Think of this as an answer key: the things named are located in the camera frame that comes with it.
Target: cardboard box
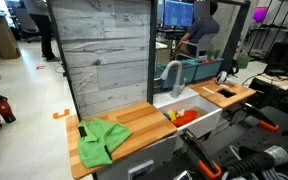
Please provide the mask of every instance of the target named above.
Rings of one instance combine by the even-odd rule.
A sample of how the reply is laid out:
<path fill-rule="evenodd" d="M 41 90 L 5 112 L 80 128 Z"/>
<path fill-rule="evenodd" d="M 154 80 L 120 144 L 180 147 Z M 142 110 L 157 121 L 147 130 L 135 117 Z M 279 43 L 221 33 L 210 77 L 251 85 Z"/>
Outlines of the cardboard box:
<path fill-rule="evenodd" d="M 20 48 L 3 15 L 0 15 L 0 57 L 3 59 L 17 59 L 21 57 Z"/>

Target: monitor screen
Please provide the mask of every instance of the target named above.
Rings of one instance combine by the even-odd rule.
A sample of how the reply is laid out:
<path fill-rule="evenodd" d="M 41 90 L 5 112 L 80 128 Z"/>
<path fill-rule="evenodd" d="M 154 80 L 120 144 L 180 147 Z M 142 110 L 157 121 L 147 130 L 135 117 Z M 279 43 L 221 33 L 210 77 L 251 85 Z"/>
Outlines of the monitor screen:
<path fill-rule="evenodd" d="M 255 12 L 254 12 L 254 16 L 253 19 L 256 22 L 262 22 L 264 21 L 265 15 L 267 12 L 267 7 L 257 7 Z"/>
<path fill-rule="evenodd" d="M 189 27 L 193 21 L 193 4 L 177 1 L 165 1 L 164 26 Z"/>

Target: orange object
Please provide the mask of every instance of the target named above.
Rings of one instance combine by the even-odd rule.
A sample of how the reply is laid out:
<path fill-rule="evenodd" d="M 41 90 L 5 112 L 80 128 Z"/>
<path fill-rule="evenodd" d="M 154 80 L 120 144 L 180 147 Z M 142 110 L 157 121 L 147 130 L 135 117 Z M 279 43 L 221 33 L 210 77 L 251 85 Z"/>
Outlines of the orange object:
<path fill-rule="evenodd" d="M 218 179 L 221 174 L 222 170 L 221 168 L 213 161 L 214 166 L 216 167 L 217 173 L 213 173 L 211 170 L 207 168 L 207 166 L 203 163 L 203 161 L 198 161 L 198 166 L 203 171 L 203 173 L 209 178 L 209 179 Z"/>
<path fill-rule="evenodd" d="M 62 117 L 68 116 L 68 115 L 70 115 L 70 110 L 69 109 L 65 109 L 64 110 L 64 114 L 59 115 L 58 113 L 53 113 L 53 118 L 54 119 L 59 119 L 59 118 L 62 118 Z"/>
<path fill-rule="evenodd" d="M 279 126 L 276 124 L 275 126 L 272 126 L 272 125 L 270 125 L 270 124 L 268 124 L 267 122 L 265 122 L 265 121 L 260 121 L 259 122 L 259 124 L 261 125 L 261 126 L 263 126 L 264 128 L 266 128 L 266 129 L 268 129 L 268 130 L 270 130 L 270 131 L 277 131 L 278 130 L 278 128 L 279 128 Z"/>
<path fill-rule="evenodd" d="M 187 123 L 193 121 L 194 119 L 196 119 L 197 116 L 198 116 L 197 111 L 188 110 L 188 111 L 184 112 L 184 116 L 183 117 L 177 118 L 175 121 L 172 121 L 172 123 L 176 127 L 181 127 L 184 124 L 187 124 Z"/>

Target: storage bin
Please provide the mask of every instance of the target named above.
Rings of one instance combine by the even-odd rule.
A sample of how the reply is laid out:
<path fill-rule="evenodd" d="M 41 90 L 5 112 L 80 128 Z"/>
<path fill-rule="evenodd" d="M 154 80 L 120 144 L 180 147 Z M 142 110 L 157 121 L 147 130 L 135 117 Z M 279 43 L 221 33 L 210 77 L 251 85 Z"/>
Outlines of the storage bin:
<path fill-rule="evenodd" d="M 186 78 L 185 84 L 192 82 L 197 64 L 194 63 L 193 61 L 180 61 L 180 62 L 183 66 L 180 83 L 181 84 L 184 83 L 184 78 Z M 168 63 L 156 65 L 155 77 L 161 76 L 161 74 L 164 72 L 167 64 Z M 166 80 L 161 80 L 161 87 L 162 88 L 173 87 L 173 85 L 175 83 L 175 79 L 176 79 L 177 69 L 178 69 L 177 66 L 173 66 L 168 73 L 168 78 Z"/>
<path fill-rule="evenodd" d="M 209 63 L 202 63 L 203 60 L 204 58 L 189 60 L 192 63 L 196 63 L 196 70 L 195 70 L 194 77 L 193 77 L 193 80 L 195 81 L 216 76 L 224 59 L 217 58 L 216 61 L 209 62 Z"/>

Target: white sink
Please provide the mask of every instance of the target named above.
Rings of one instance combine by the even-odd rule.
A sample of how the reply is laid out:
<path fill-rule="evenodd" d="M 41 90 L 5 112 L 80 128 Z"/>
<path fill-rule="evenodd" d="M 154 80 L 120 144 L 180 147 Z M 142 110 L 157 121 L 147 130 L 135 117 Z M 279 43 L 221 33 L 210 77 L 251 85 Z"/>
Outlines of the white sink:
<path fill-rule="evenodd" d="M 169 110 L 198 109 L 198 118 L 179 127 L 177 131 L 177 134 L 180 135 L 183 129 L 188 128 L 197 138 L 214 130 L 222 113 L 221 108 L 210 103 L 188 87 L 184 89 L 178 98 L 172 98 L 170 92 L 154 95 L 153 105 L 162 113 L 166 113 Z M 175 150 L 182 146 L 183 142 L 178 137 Z"/>

